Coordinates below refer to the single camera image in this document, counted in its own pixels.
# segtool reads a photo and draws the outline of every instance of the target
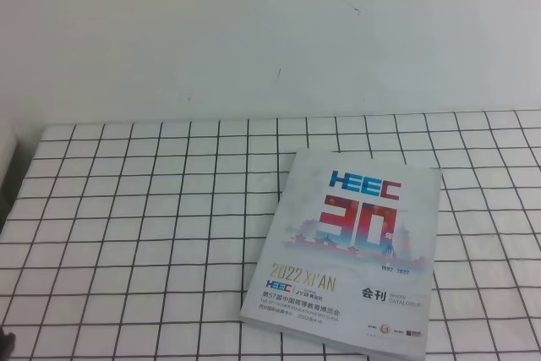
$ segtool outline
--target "white wall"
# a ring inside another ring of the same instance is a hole
[[[0,118],[26,140],[43,122],[539,107],[540,85],[541,0],[0,0]]]

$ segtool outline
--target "black and white checkered surface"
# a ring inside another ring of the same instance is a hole
[[[294,152],[441,167],[429,360],[541,360],[541,111],[52,126],[0,236],[17,359],[365,359],[238,321]]]

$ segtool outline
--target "sponsor logo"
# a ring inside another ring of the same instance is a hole
[[[291,292],[291,290],[290,290],[291,285],[289,285],[287,283],[284,283],[284,282],[271,281],[270,279],[267,280],[266,287],[270,287],[270,288],[276,289],[278,291]]]

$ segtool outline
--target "catalog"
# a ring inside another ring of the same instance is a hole
[[[423,360],[440,179],[299,151],[241,320],[372,359]]]

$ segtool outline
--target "table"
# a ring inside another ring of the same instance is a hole
[[[306,146],[443,168],[427,359],[541,359],[541,111],[51,126],[0,237],[14,358],[363,359],[238,321]]]

